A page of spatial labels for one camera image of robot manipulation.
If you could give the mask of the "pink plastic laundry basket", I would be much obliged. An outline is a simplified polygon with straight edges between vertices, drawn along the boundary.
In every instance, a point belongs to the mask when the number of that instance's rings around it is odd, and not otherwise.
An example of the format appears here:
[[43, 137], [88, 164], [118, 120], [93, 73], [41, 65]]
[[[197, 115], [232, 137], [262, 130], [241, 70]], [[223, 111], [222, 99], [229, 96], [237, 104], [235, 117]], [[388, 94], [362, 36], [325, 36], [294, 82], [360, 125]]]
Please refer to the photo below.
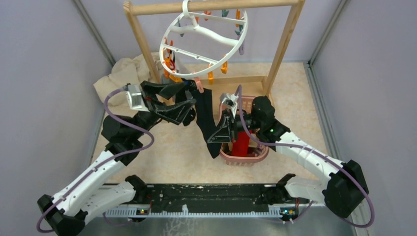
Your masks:
[[[242, 96], [243, 112], [251, 113], [252, 101], [254, 96]], [[226, 107], [219, 105], [219, 120], [222, 117], [222, 111]], [[269, 153], [269, 148], [258, 144], [250, 139], [243, 128], [238, 128], [238, 139], [233, 142], [222, 143], [219, 156], [227, 165], [231, 166], [253, 166], [255, 163], [263, 161]]]

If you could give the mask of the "lilac plastic clip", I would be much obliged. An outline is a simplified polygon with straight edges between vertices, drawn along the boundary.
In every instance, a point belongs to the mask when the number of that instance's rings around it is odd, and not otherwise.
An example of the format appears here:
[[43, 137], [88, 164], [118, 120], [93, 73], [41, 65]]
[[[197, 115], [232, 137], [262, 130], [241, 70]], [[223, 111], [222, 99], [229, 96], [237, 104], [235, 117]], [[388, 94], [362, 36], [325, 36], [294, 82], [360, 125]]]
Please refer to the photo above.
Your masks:
[[240, 45], [238, 51], [239, 51], [239, 54], [240, 55], [244, 55], [244, 42], [242, 42], [242, 44]]

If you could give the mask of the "plain red sock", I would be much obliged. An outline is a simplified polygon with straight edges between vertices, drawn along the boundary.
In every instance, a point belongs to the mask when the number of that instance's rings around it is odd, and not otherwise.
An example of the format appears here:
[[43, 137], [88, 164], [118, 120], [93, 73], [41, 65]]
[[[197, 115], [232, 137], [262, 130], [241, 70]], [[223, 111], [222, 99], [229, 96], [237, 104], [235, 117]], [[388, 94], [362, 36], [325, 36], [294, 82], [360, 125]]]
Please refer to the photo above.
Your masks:
[[249, 149], [250, 138], [246, 132], [238, 133], [238, 138], [233, 143], [231, 156], [246, 157]]

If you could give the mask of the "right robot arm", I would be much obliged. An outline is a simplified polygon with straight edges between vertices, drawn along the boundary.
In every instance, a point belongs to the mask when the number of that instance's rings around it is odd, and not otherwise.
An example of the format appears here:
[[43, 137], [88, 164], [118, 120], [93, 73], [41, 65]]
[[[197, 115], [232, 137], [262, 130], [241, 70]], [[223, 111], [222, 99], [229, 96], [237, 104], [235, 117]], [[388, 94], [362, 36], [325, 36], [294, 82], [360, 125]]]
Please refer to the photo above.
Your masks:
[[325, 206], [346, 219], [363, 202], [374, 208], [369, 198], [361, 166], [354, 160], [343, 162], [325, 155], [301, 140], [274, 115], [275, 109], [266, 96], [253, 98], [250, 113], [241, 111], [238, 95], [224, 93], [220, 97], [224, 110], [208, 143], [229, 143], [243, 132], [254, 142], [285, 155], [312, 173], [316, 180], [291, 176], [277, 188], [277, 197], [284, 203], [305, 198]]

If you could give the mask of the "black patterned sport sock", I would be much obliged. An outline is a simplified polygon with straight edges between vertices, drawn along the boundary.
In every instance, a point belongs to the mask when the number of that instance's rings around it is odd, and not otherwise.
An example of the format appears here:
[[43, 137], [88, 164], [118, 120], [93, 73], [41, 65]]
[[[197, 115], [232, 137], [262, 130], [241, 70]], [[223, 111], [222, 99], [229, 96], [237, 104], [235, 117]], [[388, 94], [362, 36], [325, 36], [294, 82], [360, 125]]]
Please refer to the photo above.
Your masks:
[[175, 95], [175, 103], [186, 102], [185, 108], [188, 109], [188, 113], [182, 122], [183, 126], [189, 126], [196, 118], [196, 111], [190, 103], [191, 99], [191, 93], [184, 88]]

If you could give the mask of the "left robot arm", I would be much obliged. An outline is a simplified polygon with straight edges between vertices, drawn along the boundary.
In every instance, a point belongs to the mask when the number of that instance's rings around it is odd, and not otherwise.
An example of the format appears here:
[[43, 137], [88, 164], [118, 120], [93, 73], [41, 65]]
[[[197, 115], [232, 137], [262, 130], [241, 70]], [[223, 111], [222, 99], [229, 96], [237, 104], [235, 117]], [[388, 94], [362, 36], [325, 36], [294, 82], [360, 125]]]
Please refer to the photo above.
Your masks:
[[197, 88], [193, 80], [173, 84], [145, 81], [110, 92], [104, 100], [108, 114], [102, 126], [102, 136], [108, 142], [105, 149], [65, 188], [37, 201], [42, 213], [40, 221], [49, 224], [49, 231], [59, 236], [76, 236], [107, 210], [126, 202], [144, 202], [147, 185], [136, 175], [104, 193], [96, 191], [139, 152], [153, 145], [153, 127], [161, 121], [176, 125], [184, 122], [196, 103], [194, 98], [187, 98], [186, 91]]

